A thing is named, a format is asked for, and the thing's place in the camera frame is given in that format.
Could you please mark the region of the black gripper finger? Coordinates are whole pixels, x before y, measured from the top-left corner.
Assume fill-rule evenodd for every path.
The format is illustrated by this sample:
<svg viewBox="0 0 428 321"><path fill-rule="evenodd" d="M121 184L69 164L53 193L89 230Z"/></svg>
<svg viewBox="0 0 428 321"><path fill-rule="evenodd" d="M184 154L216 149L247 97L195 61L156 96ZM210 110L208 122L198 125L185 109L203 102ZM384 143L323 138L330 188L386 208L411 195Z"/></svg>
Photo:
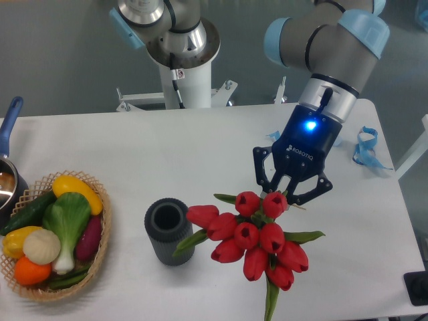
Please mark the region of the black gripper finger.
<svg viewBox="0 0 428 321"><path fill-rule="evenodd" d="M288 194L287 200L289 205L303 205L313 199L331 191L333 188L332 182L327 178L324 172L318 175L316 186L306 193L299 195Z"/></svg>
<svg viewBox="0 0 428 321"><path fill-rule="evenodd" d="M272 148L269 147L254 147L253 148L253 161L255 168L256 183L262 188L260 197L265 197L268 193L273 193L278 190L278 186L283 178L281 172L275 171L272 180L268 180L266 175L264 162L266 158L272 153Z"/></svg>

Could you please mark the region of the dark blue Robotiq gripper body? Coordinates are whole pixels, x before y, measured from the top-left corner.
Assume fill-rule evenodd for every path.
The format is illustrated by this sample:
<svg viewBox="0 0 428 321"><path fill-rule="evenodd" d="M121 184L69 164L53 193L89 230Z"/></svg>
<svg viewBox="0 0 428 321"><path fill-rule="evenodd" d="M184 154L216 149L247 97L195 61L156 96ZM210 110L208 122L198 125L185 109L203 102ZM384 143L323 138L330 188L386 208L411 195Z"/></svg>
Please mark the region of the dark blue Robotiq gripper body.
<svg viewBox="0 0 428 321"><path fill-rule="evenodd" d="M310 108L297 105L280 137L272 144L275 174L271 188L278 187L282 177L290 178L292 187L324 170L324 164L341 123Z"/></svg>

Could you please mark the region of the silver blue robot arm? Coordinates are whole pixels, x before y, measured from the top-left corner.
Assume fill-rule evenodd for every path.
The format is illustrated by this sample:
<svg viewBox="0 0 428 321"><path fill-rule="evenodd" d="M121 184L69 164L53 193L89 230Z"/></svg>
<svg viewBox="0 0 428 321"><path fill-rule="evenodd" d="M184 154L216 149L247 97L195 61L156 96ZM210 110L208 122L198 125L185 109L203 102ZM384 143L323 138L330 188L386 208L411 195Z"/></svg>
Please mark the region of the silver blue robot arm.
<svg viewBox="0 0 428 321"><path fill-rule="evenodd" d="M284 177L291 204L331 190L325 160L388 41L389 27L380 18L384 6L384 1L316 1L308 15L277 19L268 27L266 57L280 66L306 68L311 77L280 137L253 150L262 195L276 191ZM110 20L124 41L145 47L157 64L168 109L214 105L211 63L220 38L201 17L198 1L119 1Z"/></svg>

